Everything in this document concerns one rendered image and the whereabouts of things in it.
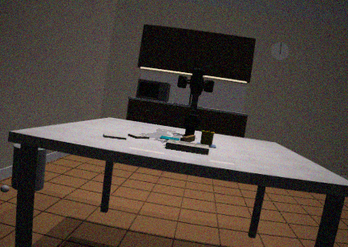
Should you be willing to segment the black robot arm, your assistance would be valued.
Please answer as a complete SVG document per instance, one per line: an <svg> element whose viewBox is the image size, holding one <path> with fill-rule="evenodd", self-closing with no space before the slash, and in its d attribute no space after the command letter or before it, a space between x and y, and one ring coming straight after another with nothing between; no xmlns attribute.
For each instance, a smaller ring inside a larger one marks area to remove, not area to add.
<svg viewBox="0 0 348 247"><path fill-rule="evenodd" d="M201 79L201 84L204 84L203 76L205 76L204 68L194 66L194 68L192 69L191 80ZM185 119L184 119L184 126L186 126L184 136L194 135L195 128L198 128L200 123L200 120L198 118L198 111L196 111L196 108L198 103L198 97L201 95L203 88L200 88L200 90L198 91L198 90L191 89L191 85L189 87L192 93L192 102L191 102L190 110L188 110L187 115L185 116ZM194 124L194 125L189 125L189 124Z"/></svg>

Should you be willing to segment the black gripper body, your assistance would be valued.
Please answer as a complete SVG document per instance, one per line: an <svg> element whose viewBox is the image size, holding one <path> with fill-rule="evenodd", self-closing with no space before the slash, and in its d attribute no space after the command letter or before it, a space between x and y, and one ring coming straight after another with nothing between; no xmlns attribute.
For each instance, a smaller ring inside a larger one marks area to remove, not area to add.
<svg viewBox="0 0 348 247"><path fill-rule="evenodd" d="M183 75L180 75L178 78L178 84L177 84L178 87L180 87L182 76ZM201 84L201 79L192 79L192 80L188 79L188 84L191 85L191 89L198 90L198 91L200 90L200 88L203 88L202 86L204 85L204 84ZM211 80L210 91L207 91L207 92L213 92L213 87L214 87L214 81Z"/></svg>

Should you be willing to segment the tan flat bar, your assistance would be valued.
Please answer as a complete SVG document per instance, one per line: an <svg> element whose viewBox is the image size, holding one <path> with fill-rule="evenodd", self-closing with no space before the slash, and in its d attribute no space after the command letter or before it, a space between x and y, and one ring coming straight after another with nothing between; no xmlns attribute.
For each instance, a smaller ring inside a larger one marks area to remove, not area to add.
<svg viewBox="0 0 348 247"><path fill-rule="evenodd" d="M194 136L194 135L181 137L181 138L180 138L180 141L192 142L192 141L195 141L195 137L196 137L196 136Z"/></svg>

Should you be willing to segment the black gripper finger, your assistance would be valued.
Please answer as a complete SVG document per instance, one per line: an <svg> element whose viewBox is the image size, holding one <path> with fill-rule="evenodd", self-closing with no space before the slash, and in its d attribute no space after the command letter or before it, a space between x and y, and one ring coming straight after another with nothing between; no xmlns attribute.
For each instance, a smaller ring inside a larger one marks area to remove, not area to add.
<svg viewBox="0 0 348 247"><path fill-rule="evenodd" d="M180 87L186 88L187 83L188 83L188 76L182 76Z"/></svg>
<svg viewBox="0 0 348 247"><path fill-rule="evenodd" d="M211 86L211 80L206 79L203 85L204 91L210 91L210 86Z"/></svg>

